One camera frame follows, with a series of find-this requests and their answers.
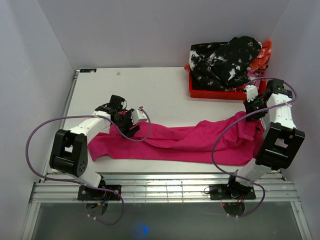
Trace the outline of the pink trousers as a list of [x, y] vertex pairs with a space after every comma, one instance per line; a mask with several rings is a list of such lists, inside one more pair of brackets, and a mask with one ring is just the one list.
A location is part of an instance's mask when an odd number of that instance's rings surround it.
[[221, 121], [202, 120], [195, 126], [166, 127], [160, 124], [140, 123], [140, 130], [132, 140], [124, 138], [111, 126], [108, 133], [99, 133], [88, 144], [93, 161], [99, 157], [112, 159], [140, 159], [181, 161], [219, 165], [242, 166], [252, 158], [256, 144], [263, 135], [260, 120], [240, 120], [219, 140], [215, 141], [229, 125], [239, 120], [245, 112]]

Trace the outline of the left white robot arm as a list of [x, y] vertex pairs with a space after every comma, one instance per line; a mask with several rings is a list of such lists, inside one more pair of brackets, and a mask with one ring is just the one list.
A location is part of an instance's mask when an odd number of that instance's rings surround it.
[[106, 195], [106, 187], [103, 185], [103, 177], [89, 167], [88, 143], [112, 124], [126, 137], [132, 138], [140, 130], [138, 123], [147, 120], [141, 109], [125, 110], [125, 103], [124, 98], [112, 95], [108, 103], [94, 110], [92, 117], [69, 130], [58, 130], [54, 137], [50, 168], [90, 186], [88, 193], [95, 200]]

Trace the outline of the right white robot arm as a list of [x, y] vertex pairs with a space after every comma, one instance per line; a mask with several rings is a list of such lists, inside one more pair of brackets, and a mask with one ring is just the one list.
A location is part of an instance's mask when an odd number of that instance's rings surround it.
[[257, 121], [269, 115], [270, 122], [254, 148], [251, 161], [228, 179], [225, 191], [232, 199], [253, 192], [253, 183], [263, 175], [287, 169], [305, 139], [305, 133], [298, 130], [293, 121], [290, 105], [293, 92], [284, 84], [283, 80], [272, 78], [263, 93], [258, 93], [253, 85], [244, 88], [246, 121]]

